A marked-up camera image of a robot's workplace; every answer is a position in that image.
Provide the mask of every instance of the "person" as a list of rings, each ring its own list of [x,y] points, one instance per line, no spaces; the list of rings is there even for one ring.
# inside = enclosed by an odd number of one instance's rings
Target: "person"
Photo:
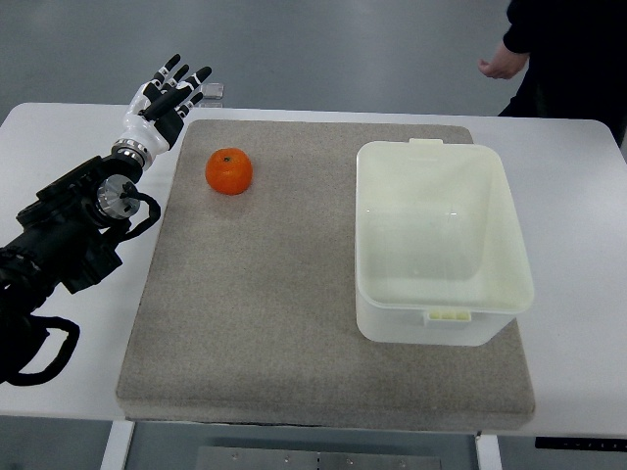
[[[511,0],[510,28],[479,70],[527,72],[499,116],[603,122],[620,146],[627,127],[627,1]]]

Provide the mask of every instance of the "robotic hand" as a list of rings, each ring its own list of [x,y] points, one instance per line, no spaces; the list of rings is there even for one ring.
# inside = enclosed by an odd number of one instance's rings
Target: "robotic hand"
[[[189,68],[172,72],[179,60],[172,57],[139,87],[124,116],[124,133],[108,157],[94,157],[68,172],[18,214],[24,232],[0,249],[0,384],[43,384],[63,370],[77,344],[78,326],[32,313],[59,283],[72,294],[99,283],[121,265],[118,244],[159,220],[161,208],[135,183],[176,142],[183,120],[203,97],[190,95],[211,73],[204,67],[180,81]],[[130,230],[129,219],[141,201],[148,204],[148,218]],[[22,373],[48,329],[68,333],[57,357],[41,372]]]

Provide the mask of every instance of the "plastic bin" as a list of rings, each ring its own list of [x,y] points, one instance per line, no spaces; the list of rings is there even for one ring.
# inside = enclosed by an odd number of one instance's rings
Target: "plastic bin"
[[[534,298],[500,157],[370,142],[357,156],[357,322],[370,340],[479,346]]]

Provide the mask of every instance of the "mandarin orange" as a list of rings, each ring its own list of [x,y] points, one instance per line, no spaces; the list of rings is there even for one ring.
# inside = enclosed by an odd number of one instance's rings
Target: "mandarin orange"
[[[240,194],[251,185],[253,164],[241,149],[219,149],[207,160],[205,178],[219,193]]]

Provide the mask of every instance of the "gray floor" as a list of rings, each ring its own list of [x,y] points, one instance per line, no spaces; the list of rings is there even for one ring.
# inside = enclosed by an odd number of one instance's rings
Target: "gray floor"
[[[491,58],[506,30],[506,4],[5,0],[0,121],[23,102],[126,104],[174,53],[192,69],[210,65],[210,81],[224,83],[222,104],[230,108],[493,116],[521,79],[488,79],[476,66]],[[86,158],[92,154],[85,149]],[[82,425],[78,434],[93,437],[82,448],[102,455],[108,423]],[[65,430],[53,432],[54,450],[46,444],[51,426]],[[72,468],[98,468],[75,446],[75,426],[81,424],[0,419],[0,469],[70,468],[53,465],[51,454],[61,462],[71,456]],[[530,451],[508,446],[518,466],[504,468],[542,468],[520,466]],[[570,457],[558,458],[568,467]],[[600,460],[595,467],[617,468]]]

